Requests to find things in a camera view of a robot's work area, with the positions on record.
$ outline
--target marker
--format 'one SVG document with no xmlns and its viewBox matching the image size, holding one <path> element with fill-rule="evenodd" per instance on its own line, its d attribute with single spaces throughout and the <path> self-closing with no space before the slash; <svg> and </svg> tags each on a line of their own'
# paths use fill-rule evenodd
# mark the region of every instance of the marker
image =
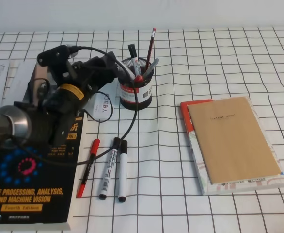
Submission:
<svg viewBox="0 0 284 233">
<path fill-rule="evenodd" d="M 129 52 L 130 52 L 134 72 L 136 73 L 136 76 L 138 76 L 138 75 L 141 74 L 141 69 L 140 69 L 140 65 L 139 65 L 136 47 L 135 47 L 134 44 L 131 44 L 131 45 L 128 45 L 128 49 L 129 49 Z"/>
<path fill-rule="evenodd" d="M 128 142 L 123 140 L 121 143 L 121 164 L 119 171 L 119 202 L 125 202 L 127 198 L 127 153 L 128 153 Z"/>
<path fill-rule="evenodd" d="M 141 75 L 141 74 L 138 75 L 134 81 L 135 81 L 135 82 L 142 82 L 142 81 L 143 81 L 142 75 Z"/>
<path fill-rule="evenodd" d="M 106 172 L 104 174 L 104 178 L 103 178 L 103 186 L 99 195 L 99 198 L 101 200 L 105 200 L 105 198 L 107 198 L 107 193 L 108 193 L 108 187 L 109 187 L 109 182 L 110 182 L 110 177 L 113 171 L 113 167 L 114 167 L 114 163 L 116 160 L 116 156 L 117 156 L 117 150 L 119 148 L 119 144 L 120 144 L 121 140 L 118 137 L 114 138 L 113 141 L 113 148 L 112 151 L 110 152 L 110 158 L 108 161 L 108 165 L 107 165 L 107 169 Z"/>
<path fill-rule="evenodd" d="M 155 67 L 157 66 L 159 62 L 159 58 L 156 58 L 154 60 L 154 62 L 151 64 L 151 66 L 147 69 L 147 71 L 143 74 L 143 78 L 145 79 L 151 72 L 153 69 L 155 69 Z"/>
<path fill-rule="evenodd" d="M 155 37 L 155 32 L 156 32 L 156 28 L 153 28 L 151 41 L 150 41 L 150 46 L 148 47 L 148 54 L 147 54 L 147 58 L 146 58 L 145 70 L 147 70 L 147 68 L 148 68 L 148 66 L 150 64 L 151 54 L 152 54 L 152 47 L 153 47 L 154 37 Z"/>
<path fill-rule="evenodd" d="M 84 191 L 84 188 L 85 188 L 88 176 L 89 176 L 90 169 L 91 169 L 92 164 L 93 164 L 95 157 L 97 155 L 99 144 L 100 144 L 100 139 L 97 138 L 95 141 L 93 141 L 92 147 L 89 151 L 90 163 L 87 164 L 87 167 L 85 169 L 84 176 L 83 176 L 83 179 L 82 179 L 82 182 L 80 184 L 79 191 L 78 191 L 78 194 L 77 194 L 77 198 L 81 198 L 82 195 L 83 195 L 83 191 Z"/>
<path fill-rule="evenodd" d="M 119 62 L 123 65 L 123 67 L 127 70 L 128 74 L 130 75 L 130 78 L 131 78 L 132 80 L 135 80 L 136 76 L 134 75 L 134 73 L 133 73 L 121 60 L 119 60 L 117 57 L 115 57 L 115 58 L 116 58 L 116 60 L 119 61 Z M 126 76 L 125 71 L 124 71 L 118 64 L 117 64 L 117 66 L 118 66 L 118 71 L 121 72 L 123 76 Z"/>
</svg>

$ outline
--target table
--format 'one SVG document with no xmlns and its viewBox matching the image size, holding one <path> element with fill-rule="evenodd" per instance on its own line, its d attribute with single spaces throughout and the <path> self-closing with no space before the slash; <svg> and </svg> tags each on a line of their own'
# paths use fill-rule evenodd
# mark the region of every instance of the table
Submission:
<svg viewBox="0 0 284 233">
<path fill-rule="evenodd" d="M 146 57 L 151 30 L 0 33 L 0 59 L 35 59 L 60 44 L 93 46 Z M 74 61 L 100 56 L 80 51 Z M 182 101 L 249 96 L 284 168 L 284 27 L 157 30 L 151 105 L 139 111 L 128 140 L 128 198 L 119 203 L 118 168 L 105 201 L 98 198 L 107 157 L 91 170 L 84 197 L 74 200 L 70 233 L 284 233 L 284 188 L 201 196 L 183 124 Z M 6 89 L 14 78 L 9 72 Z M 83 157 L 122 136 L 133 112 L 117 98 L 112 119 L 89 120 Z"/>
</svg>

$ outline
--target pen holder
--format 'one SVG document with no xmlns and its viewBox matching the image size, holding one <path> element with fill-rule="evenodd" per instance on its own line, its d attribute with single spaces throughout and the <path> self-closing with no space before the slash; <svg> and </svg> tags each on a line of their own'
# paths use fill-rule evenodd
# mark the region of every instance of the pen holder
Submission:
<svg viewBox="0 0 284 233">
<path fill-rule="evenodd" d="M 146 60 L 144 58 L 139 57 L 138 58 L 140 69 L 141 69 L 141 75 L 144 74 Z M 131 58 L 125 59 L 122 61 L 125 66 L 127 66 L 133 73 L 133 63 Z M 142 110 L 146 107 L 148 107 L 152 102 L 152 77 L 154 74 L 154 70 L 144 78 L 141 82 L 134 82 L 134 86 L 137 92 L 138 97 L 138 110 Z M 133 89 L 131 88 L 129 81 L 124 81 L 121 79 L 118 79 L 120 83 L 120 103 L 129 110 L 135 110 L 136 109 L 136 102 L 135 97 L 133 93 Z"/>
</svg>

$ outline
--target red pencil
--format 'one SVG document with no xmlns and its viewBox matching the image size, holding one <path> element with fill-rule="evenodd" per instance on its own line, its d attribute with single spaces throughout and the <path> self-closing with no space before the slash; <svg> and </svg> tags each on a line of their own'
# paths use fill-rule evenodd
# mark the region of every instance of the red pencil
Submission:
<svg viewBox="0 0 284 233">
<path fill-rule="evenodd" d="M 83 179 L 82 179 L 82 182 L 80 184 L 79 191 L 78 191 L 78 194 L 77 194 L 77 198 L 81 198 L 82 195 L 83 195 L 83 191 L 84 191 L 84 188 L 85 188 L 88 176 L 89 176 L 90 168 L 92 167 L 92 164 L 93 164 L 95 157 L 97 155 L 97 150 L 99 148 L 99 144 L 100 144 L 100 139 L 97 138 L 95 141 L 93 141 L 92 147 L 91 147 L 90 152 L 89 152 L 89 154 L 90 154 L 89 159 L 91 161 L 85 169 L 84 176 L 83 176 Z"/>
<path fill-rule="evenodd" d="M 151 41 L 150 41 L 150 47 L 148 48 L 148 54 L 147 54 L 147 59 L 146 59 L 145 71 L 147 71 L 147 68 L 148 68 L 150 60 L 151 60 L 151 54 L 152 54 L 152 47 L 153 47 L 153 43 L 154 43 L 155 31 L 156 31 L 156 28 L 153 28 Z"/>
</svg>

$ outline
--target brown notebook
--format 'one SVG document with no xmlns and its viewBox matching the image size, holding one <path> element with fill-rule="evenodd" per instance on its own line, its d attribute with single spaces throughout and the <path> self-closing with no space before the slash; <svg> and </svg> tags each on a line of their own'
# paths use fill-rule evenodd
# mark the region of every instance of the brown notebook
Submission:
<svg viewBox="0 0 284 233">
<path fill-rule="evenodd" d="M 280 173 L 246 98 L 189 105 L 211 183 Z"/>
</svg>

